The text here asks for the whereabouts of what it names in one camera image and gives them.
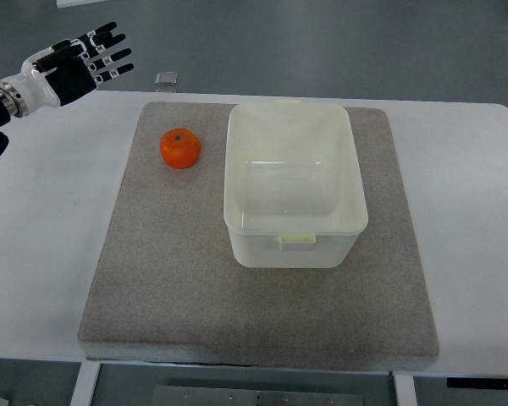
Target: orange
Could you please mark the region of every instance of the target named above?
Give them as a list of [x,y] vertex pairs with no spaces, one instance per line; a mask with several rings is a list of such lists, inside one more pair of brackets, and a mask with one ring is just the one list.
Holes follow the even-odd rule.
[[202,143],[189,129],[171,129],[160,139],[163,160],[176,169],[191,167],[202,152]]

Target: gray pad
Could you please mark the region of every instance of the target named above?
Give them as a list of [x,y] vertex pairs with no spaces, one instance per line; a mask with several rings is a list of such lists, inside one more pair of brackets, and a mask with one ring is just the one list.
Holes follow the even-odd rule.
[[[438,340],[385,113],[347,108],[369,224],[333,269],[248,269],[224,224],[233,105],[153,102],[141,114],[79,341],[89,359],[324,370],[418,369]],[[194,131],[172,169],[158,142]]]

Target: translucent storage box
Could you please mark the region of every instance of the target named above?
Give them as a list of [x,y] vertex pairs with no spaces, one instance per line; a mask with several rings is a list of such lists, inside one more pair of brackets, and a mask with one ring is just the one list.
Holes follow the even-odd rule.
[[224,220],[248,267],[330,268],[367,226],[350,119],[334,104],[245,103],[229,115]]

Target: metal plate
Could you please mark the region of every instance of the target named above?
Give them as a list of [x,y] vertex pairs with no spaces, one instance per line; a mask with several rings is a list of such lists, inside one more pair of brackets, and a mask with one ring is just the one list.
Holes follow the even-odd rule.
[[156,75],[156,84],[175,86],[177,84],[177,76],[177,72],[158,72]]
[[363,406],[363,396],[335,393],[255,391],[156,386],[152,406]]

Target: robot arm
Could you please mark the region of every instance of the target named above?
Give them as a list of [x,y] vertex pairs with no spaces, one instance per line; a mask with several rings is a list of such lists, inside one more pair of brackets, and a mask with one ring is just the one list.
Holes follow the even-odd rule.
[[[131,63],[106,70],[130,55],[129,48],[100,58],[125,38],[124,34],[113,36],[116,26],[108,23],[73,40],[60,41],[27,58],[19,74],[0,80],[0,127],[11,116],[22,118],[42,106],[65,106],[132,70]],[[0,155],[7,146],[8,137],[0,133]]]

